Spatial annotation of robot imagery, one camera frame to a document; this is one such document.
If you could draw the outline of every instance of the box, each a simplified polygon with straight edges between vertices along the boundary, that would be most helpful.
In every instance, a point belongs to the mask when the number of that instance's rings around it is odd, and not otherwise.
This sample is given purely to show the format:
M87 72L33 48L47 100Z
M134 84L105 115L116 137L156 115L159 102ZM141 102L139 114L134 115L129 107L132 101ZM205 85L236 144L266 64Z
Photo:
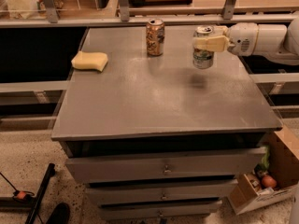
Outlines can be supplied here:
M269 173L278 182L278 189L256 192L246 175L238 178L238 185L228 199L237 215L267 206L294 195L299 180L299 139L287 127L266 138L270 146Z

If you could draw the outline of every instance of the gray drawer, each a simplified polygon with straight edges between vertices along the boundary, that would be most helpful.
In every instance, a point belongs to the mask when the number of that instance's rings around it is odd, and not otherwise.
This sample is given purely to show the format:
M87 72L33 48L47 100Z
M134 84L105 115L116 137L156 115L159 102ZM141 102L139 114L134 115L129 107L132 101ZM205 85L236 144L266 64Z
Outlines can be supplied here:
M92 203L101 206L113 203L221 198L228 196L236 185L236 180L159 183L86 189L86 194Z
M103 156L68 159L66 167L80 183L239 175L251 171L264 153L265 149L259 147Z
M221 205L222 201L162 203L142 206L128 205L123 207L100 208L100 217L103 220L112 220L126 218L199 215L216 212Z

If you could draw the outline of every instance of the silver can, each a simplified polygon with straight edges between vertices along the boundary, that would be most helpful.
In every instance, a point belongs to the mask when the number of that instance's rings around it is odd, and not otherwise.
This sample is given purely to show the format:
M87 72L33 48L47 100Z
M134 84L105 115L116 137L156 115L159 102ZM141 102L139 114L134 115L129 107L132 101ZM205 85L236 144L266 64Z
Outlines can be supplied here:
M160 56L164 51L165 24L161 19L151 19L147 23L147 52Z
M199 26L193 37L210 36L214 33L213 26ZM193 65L198 69L207 69L213 65L214 52L205 49L197 49L193 46Z

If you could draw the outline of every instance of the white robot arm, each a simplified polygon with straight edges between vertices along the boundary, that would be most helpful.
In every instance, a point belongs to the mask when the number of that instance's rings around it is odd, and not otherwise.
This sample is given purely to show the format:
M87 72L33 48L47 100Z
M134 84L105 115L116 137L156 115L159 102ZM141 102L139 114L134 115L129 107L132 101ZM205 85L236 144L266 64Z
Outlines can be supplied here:
M193 45L210 51L228 50L237 56L260 55L273 63L299 65L299 18L285 25L238 23L214 26L211 36L195 37Z

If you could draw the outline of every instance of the speckled floor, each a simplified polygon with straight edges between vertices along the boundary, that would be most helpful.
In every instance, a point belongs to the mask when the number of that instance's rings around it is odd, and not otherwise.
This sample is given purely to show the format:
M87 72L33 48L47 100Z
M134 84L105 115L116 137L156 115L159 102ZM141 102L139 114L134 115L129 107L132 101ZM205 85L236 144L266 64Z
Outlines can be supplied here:
M284 122L299 136L299 119L286 118ZM51 130L31 129L18 131L0 122L0 171L17 189L37 193L49 163L55 164L56 175L51 178L39 211L46 223L54 207L68 203L71 210L70 224L159 224L158 218L105 222L100 219L97 208L84 195L85 187L74 181L64 166L66 156L59 143L50 140ZM10 197L12 187L0 178L0 196ZM292 199L285 200L242 215L235 215L229 202L224 199L217 213L208 217L170 217L167 224L287 224ZM22 224L26 212L0 211L0 224Z

